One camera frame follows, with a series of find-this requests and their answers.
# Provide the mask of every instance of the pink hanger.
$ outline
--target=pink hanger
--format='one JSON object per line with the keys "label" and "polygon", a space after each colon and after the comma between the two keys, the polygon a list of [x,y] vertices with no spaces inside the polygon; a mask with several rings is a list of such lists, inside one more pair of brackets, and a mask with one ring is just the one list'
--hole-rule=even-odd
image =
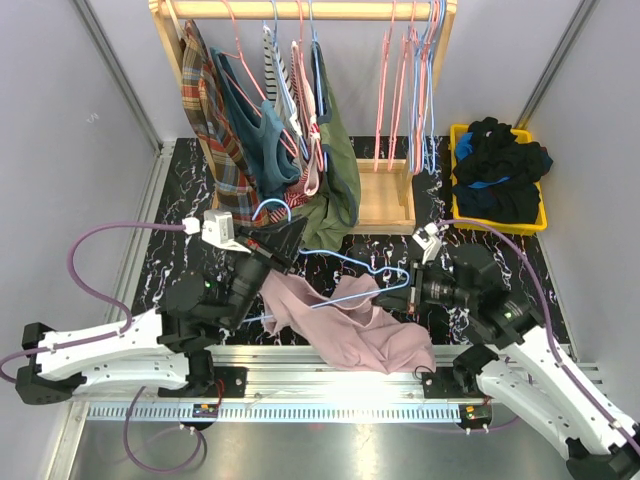
{"label": "pink hanger", "polygon": [[391,46],[391,36],[393,35],[393,24],[396,19],[396,0],[393,0],[393,8],[391,10],[391,26],[389,31],[385,32],[382,39],[382,58],[380,61],[380,86],[378,89],[378,117],[376,119],[376,143],[373,150],[373,171],[378,171],[378,159],[380,157],[380,132],[382,131],[382,122],[384,120],[384,97],[387,85],[387,67],[389,65],[389,51]]}
{"label": "pink hanger", "polygon": [[[300,82],[300,85],[298,86],[299,87],[298,91],[301,92],[301,95],[304,95],[303,79],[307,78],[307,72],[304,67],[304,53],[302,49],[302,37],[304,36],[304,16],[302,12],[302,2],[300,0],[296,0],[296,3],[298,4],[298,14],[300,15],[300,41],[298,42],[298,51],[300,53],[300,61],[295,62],[296,64],[293,65],[293,68],[296,68],[296,79],[298,82]],[[306,102],[300,102],[300,105],[302,107],[301,110],[303,110],[302,117],[305,122],[305,126],[307,127],[307,132],[311,133],[311,137],[314,142],[315,148],[313,150],[314,150],[315,156],[317,157],[316,166],[318,170],[322,172],[324,167],[324,160],[322,157],[322,144],[319,138],[320,131],[318,130],[317,124],[312,125],[311,122],[309,121],[310,112],[307,111],[306,108],[304,108],[305,104]]]}
{"label": "pink hanger", "polygon": [[[413,30],[413,23],[416,16],[417,1],[413,0],[413,8],[411,10],[411,22],[409,23],[409,31]],[[393,160],[396,154],[396,143],[398,141],[398,126],[400,125],[400,116],[402,113],[402,95],[404,94],[404,72],[407,65],[407,56],[409,54],[410,39],[402,35],[403,54],[402,68],[400,68],[400,59],[398,58],[398,70],[396,70],[396,83],[393,87],[393,107],[391,110],[391,132],[389,135],[389,154],[387,155],[387,171],[393,168]],[[400,74],[400,85],[398,85],[398,74]]]}
{"label": "pink hanger", "polygon": [[[231,58],[235,58],[237,60],[240,60],[240,62],[242,63],[242,66],[244,67],[245,71],[247,72],[247,75],[249,75],[249,78],[251,79],[251,82],[253,83],[253,85],[256,87],[256,90],[260,94],[260,98],[262,98],[262,100],[266,100],[267,97],[265,97],[264,93],[260,89],[260,85],[258,85],[258,82],[256,81],[255,77],[251,73],[251,70],[249,70],[249,66],[247,65],[247,62],[244,59],[244,53],[242,52],[242,46],[240,45],[240,32],[238,30],[238,24],[236,23],[236,17],[233,14],[233,10],[231,9],[231,5],[229,5],[229,2],[227,0],[220,0],[220,1],[222,3],[224,3],[225,7],[227,7],[227,10],[229,11],[229,16],[231,17],[231,22],[233,23],[233,30],[234,30],[235,35],[236,35],[236,49],[238,50],[238,55],[233,55],[233,54],[224,53],[224,52],[222,53],[222,55],[225,55],[227,57],[231,57]],[[249,99],[249,97],[247,97],[247,95],[242,90],[242,88],[240,88],[240,86],[235,81],[233,81],[233,79],[231,78],[231,76],[227,72],[224,72],[224,73],[225,73],[226,77],[231,81],[231,84],[238,90],[240,95],[242,95],[244,97],[244,99],[247,102],[249,102],[249,105],[251,105],[251,107],[256,112],[256,114],[259,117],[262,117],[262,113],[260,112],[260,109],[253,104],[253,102]],[[289,132],[287,131],[286,128],[284,130],[282,130],[282,133],[284,133],[284,136],[286,137],[287,142],[285,142],[282,138],[280,138],[280,143],[282,143],[284,145],[284,147],[287,149],[287,151],[294,158],[297,157],[298,156],[298,146],[296,145],[296,142],[293,140],[293,138],[291,137],[291,135],[289,134]]]}

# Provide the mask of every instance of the yellow plastic tray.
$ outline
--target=yellow plastic tray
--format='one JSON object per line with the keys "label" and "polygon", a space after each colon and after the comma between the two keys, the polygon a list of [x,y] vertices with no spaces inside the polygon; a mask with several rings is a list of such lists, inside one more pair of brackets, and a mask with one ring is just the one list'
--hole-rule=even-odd
{"label": "yellow plastic tray", "polygon": [[[453,169],[456,166],[456,145],[460,141],[460,137],[467,133],[469,130],[469,125],[451,125],[451,182],[455,185],[457,182],[456,176],[453,174]],[[516,135],[516,142],[518,143],[529,143],[533,141],[533,137],[531,133],[526,130],[515,130],[512,129],[511,132]],[[485,225],[489,225],[490,227],[495,228],[503,233],[512,233],[515,235],[535,235],[538,232],[541,232],[547,228],[547,213],[544,208],[544,200],[542,199],[542,188],[540,187],[540,182],[536,182],[536,187],[538,187],[538,191],[540,192],[540,205],[538,209],[538,218],[536,219],[536,223],[498,223],[492,222],[491,220],[485,220],[484,218],[471,218],[471,217],[463,217],[460,215],[458,211],[458,200],[455,195],[453,196],[453,219],[471,219],[484,223]],[[456,223],[456,227],[458,228],[466,228],[469,230],[482,230],[481,227],[476,227],[475,225],[469,225],[466,223]]]}

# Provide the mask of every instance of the clothes hanger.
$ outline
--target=clothes hanger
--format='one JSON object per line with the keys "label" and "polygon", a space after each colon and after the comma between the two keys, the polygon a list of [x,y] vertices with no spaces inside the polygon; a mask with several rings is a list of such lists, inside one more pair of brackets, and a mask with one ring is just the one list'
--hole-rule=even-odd
{"label": "clothes hanger", "polygon": [[[425,27],[425,31],[420,37],[420,81],[419,81],[419,99],[418,99],[418,121],[416,124],[416,170],[415,173],[420,173],[425,166],[424,159],[427,156],[427,139],[424,134],[426,128],[426,110],[428,108],[428,53],[429,46],[437,30],[437,19],[440,18],[440,2],[439,0],[430,0],[429,9],[429,22]],[[429,162],[427,170],[430,174],[435,172],[435,162]]]}
{"label": "clothes hanger", "polygon": [[[264,101],[266,100],[266,97],[262,92],[260,85],[258,85],[258,82],[256,81],[255,77],[251,73],[251,70],[249,69],[247,62],[244,59],[244,52],[242,51],[242,46],[240,45],[240,31],[238,29],[238,24],[236,23],[236,17],[233,14],[233,10],[231,9],[231,5],[229,4],[228,0],[220,0],[220,1],[224,3],[225,7],[227,7],[227,10],[229,11],[229,16],[231,17],[233,30],[236,36],[236,49],[238,50],[238,55],[234,55],[226,52],[222,52],[222,55],[240,60],[240,63],[242,63],[243,68],[245,69],[245,71],[247,72],[247,75],[249,76],[249,79],[251,80],[251,83],[253,83],[253,85],[256,87],[256,90],[258,91],[260,98],[262,98],[262,100]],[[231,76],[227,72],[224,72],[224,74],[227,77],[227,79],[231,82],[231,84],[236,88],[236,90],[240,93],[240,95],[242,95],[242,97],[244,97],[244,99],[248,102],[248,104],[251,105],[251,107],[256,112],[256,114],[259,117],[262,117],[262,112],[260,112],[260,109],[256,105],[254,105],[254,103],[249,99],[249,97],[246,95],[244,90],[233,80],[233,78],[231,78]],[[287,151],[294,158],[297,157],[299,152],[298,152],[298,146],[296,145],[296,142],[293,140],[293,138],[291,138],[291,135],[289,134],[289,132],[287,132],[286,128],[282,131],[282,133],[284,134],[286,141],[281,137],[280,143],[284,145]]]}
{"label": "clothes hanger", "polygon": [[[439,0],[430,0],[429,20],[425,31],[419,35],[415,29],[412,32],[413,45],[413,101],[410,116],[409,147],[410,147],[410,168],[414,174],[420,173],[424,168],[424,154],[426,150],[426,138],[423,135],[426,126],[425,110],[427,108],[428,89],[428,50],[429,41],[433,38],[437,29],[437,18],[439,18]],[[430,163],[428,168],[430,173],[435,171],[435,162]]]}
{"label": "clothes hanger", "polygon": [[178,36],[182,40],[183,38],[186,37],[186,34],[185,34],[185,31],[184,31],[184,27],[182,25],[180,25],[180,22],[178,21],[178,16],[176,15],[176,11],[173,8],[173,1],[172,0],[165,0],[165,3],[167,4],[167,8],[169,9],[169,16],[171,17],[171,21],[173,22],[173,26],[175,27],[176,32],[178,33]]}
{"label": "clothes hanger", "polygon": [[[296,50],[299,55],[299,59],[294,59],[292,64],[292,68],[296,74],[296,80],[298,85],[296,86],[298,90],[298,95],[301,97],[306,97],[305,92],[305,81],[307,78],[307,72],[304,67],[304,49],[302,48],[302,39],[304,37],[304,16],[302,12],[302,2],[301,0],[296,0],[298,4],[298,15],[300,16],[300,38],[298,41],[298,45],[296,46]],[[305,127],[307,129],[307,134],[309,135],[311,146],[311,153],[309,156],[311,167],[317,168],[319,171],[323,171],[324,161],[322,157],[322,144],[320,142],[320,130],[318,128],[318,124],[315,121],[316,115],[315,111],[313,112],[313,122],[311,121],[311,111],[307,111],[305,106],[307,105],[306,99],[300,102],[301,110],[302,110],[302,121],[305,122]]]}
{"label": "clothes hanger", "polygon": [[[435,152],[435,115],[433,111],[433,59],[435,53],[435,47],[437,43],[437,38],[439,38],[440,33],[442,32],[442,25],[444,23],[444,17],[446,14],[446,0],[436,0],[433,15],[431,17],[430,29],[427,35],[425,32],[425,42],[424,42],[424,50],[423,50],[423,65],[426,66],[426,82],[427,82],[427,91],[426,96],[424,98],[424,108],[423,108],[423,118],[422,118],[422,149],[423,149],[423,158],[427,159],[426,162],[426,170],[429,174],[433,175],[436,170],[436,152]],[[426,113],[430,113],[431,115],[431,134],[429,135],[429,142],[431,145],[431,157],[429,158],[428,149],[427,149],[427,136],[426,136],[426,123],[427,116]]]}
{"label": "clothes hanger", "polygon": [[439,21],[438,21],[438,28],[437,28],[437,33],[431,43],[431,45],[429,46],[429,62],[427,64],[428,66],[428,75],[429,75],[429,91],[428,91],[428,95],[429,95],[429,110],[431,111],[431,135],[429,136],[430,142],[431,142],[431,168],[433,171],[435,171],[435,162],[436,162],[436,141],[435,141],[435,128],[436,128],[436,119],[435,119],[435,114],[434,114],[434,109],[433,109],[433,90],[434,90],[434,85],[433,85],[433,62],[434,62],[434,58],[435,58],[435,52],[436,52],[436,48],[438,45],[438,42],[440,41],[440,36],[442,35],[442,27],[444,25],[444,19],[446,16],[446,12],[447,12],[447,0],[439,0],[440,2],[442,2],[442,4],[440,5],[440,16],[439,16]]}
{"label": "clothes hanger", "polygon": [[[302,139],[302,130],[300,129],[300,123],[298,120],[298,109],[296,108],[293,98],[290,95],[287,82],[280,68],[280,64],[282,63],[284,65],[284,62],[281,58],[280,47],[278,45],[278,8],[276,0],[271,0],[271,5],[273,6],[273,19],[275,21],[275,25],[273,28],[273,51],[275,52],[274,57],[276,57],[272,59],[272,63],[274,64],[273,67],[275,69],[275,74],[277,75],[277,81],[280,83],[281,89],[284,91],[281,97],[283,97],[283,100],[286,103],[288,112],[291,113],[288,121],[289,127],[294,131],[298,138]],[[300,148],[302,149],[303,157],[305,159],[308,159],[309,152],[307,151],[307,146],[304,142],[300,142]]]}
{"label": "clothes hanger", "polygon": [[[413,8],[411,9],[411,21],[409,22],[409,32],[413,29],[416,17],[417,0],[413,0]],[[393,168],[393,160],[396,154],[396,144],[398,141],[398,127],[400,125],[400,116],[402,113],[402,95],[404,93],[404,72],[407,66],[407,56],[410,49],[410,33],[407,36],[402,34],[402,59],[398,58],[398,69],[396,70],[396,82],[393,87],[393,107],[391,110],[391,131],[389,132],[389,154],[387,155],[387,171]],[[398,85],[398,74],[400,74],[400,84]]]}
{"label": "clothes hanger", "polygon": [[373,171],[378,171],[378,159],[380,157],[380,133],[384,120],[384,97],[387,85],[387,67],[389,65],[389,51],[391,50],[391,36],[393,35],[393,24],[396,19],[396,0],[393,0],[391,9],[391,26],[384,32],[382,38],[382,58],[380,61],[380,85],[378,87],[378,117],[376,119],[376,141],[373,149]]}
{"label": "clothes hanger", "polygon": [[[324,104],[324,96],[322,94],[322,81],[320,79],[320,62],[318,60],[318,32],[316,31],[316,27],[313,25],[313,0],[307,0],[309,4],[309,23],[311,24],[311,49],[315,51],[315,55],[313,55],[314,64],[316,67],[316,96],[318,98],[317,110],[320,116],[323,116],[325,111]],[[323,152],[324,156],[324,166],[322,168],[323,171],[327,171],[329,169],[329,156],[327,152]]]}

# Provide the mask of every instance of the clothing rack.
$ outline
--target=clothing rack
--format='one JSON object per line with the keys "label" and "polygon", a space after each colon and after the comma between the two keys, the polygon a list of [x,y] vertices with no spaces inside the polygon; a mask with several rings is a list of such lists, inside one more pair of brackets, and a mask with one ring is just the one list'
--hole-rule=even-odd
{"label": "clothing rack", "polygon": [[[173,10],[179,19],[230,19],[227,7],[219,1],[186,1],[173,0]],[[238,20],[271,20],[274,18],[273,6],[268,0],[262,2],[231,1],[231,10]],[[298,4],[292,1],[276,3],[278,20],[299,20]],[[351,20],[351,21],[391,21],[393,3],[372,2],[314,2],[313,19],[315,20]],[[429,19],[428,3],[416,5],[415,21],[424,22]],[[169,64],[178,82],[182,84],[182,48],[180,34],[171,18],[166,0],[149,0],[149,10],[160,35],[160,40],[169,59]],[[302,2],[303,17],[309,18],[309,6]],[[413,2],[397,3],[395,19],[408,21],[411,19]],[[449,36],[457,11],[457,0],[447,0],[447,11],[440,41],[437,45],[433,64],[433,88],[438,83],[442,63],[447,52]],[[213,157],[209,146],[200,141],[202,150],[212,173]],[[374,172],[373,160],[358,159],[358,170],[362,185],[359,223],[353,233],[361,234],[410,234],[415,229],[415,207],[411,180],[413,173],[409,171],[406,160],[395,160],[391,171],[386,168]]]}

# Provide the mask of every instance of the gray wall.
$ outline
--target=gray wall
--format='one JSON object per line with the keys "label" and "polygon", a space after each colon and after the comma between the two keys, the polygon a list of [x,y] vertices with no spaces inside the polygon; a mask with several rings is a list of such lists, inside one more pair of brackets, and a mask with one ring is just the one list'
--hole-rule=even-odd
{"label": "gray wall", "polygon": [[[26,323],[103,323],[104,304],[67,275],[66,251],[94,224],[133,218],[154,159],[71,2],[2,9],[0,357],[19,349]],[[82,248],[79,270],[91,285],[113,290],[127,238],[105,233]],[[1,476],[43,478],[62,409],[27,407],[4,383],[0,406]]]}
{"label": "gray wall", "polygon": [[540,238],[578,354],[598,362],[612,398],[636,418],[638,18],[636,0],[600,2],[531,124],[556,161]]}
{"label": "gray wall", "polygon": [[[486,115],[515,122],[577,3],[578,0],[458,0],[458,15],[434,99],[437,132],[448,134],[452,123],[468,123]],[[160,137],[192,137],[148,2],[91,0],[91,4]],[[260,23],[239,23],[245,56],[260,78]],[[200,21],[198,25],[210,46],[234,49],[230,21]],[[380,45],[388,24],[316,22],[316,25],[347,130],[352,135],[373,135]],[[398,50],[405,25],[396,26],[392,54]],[[308,40],[309,25],[305,28]],[[298,38],[298,31],[297,22],[282,21],[278,35],[286,45]],[[394,56],[390,66],[395,69],[396,65]],[[387,121],[383,129],[387,134],[394,71],[387,77]],[[242,83],[249,88],[249,83]]]}

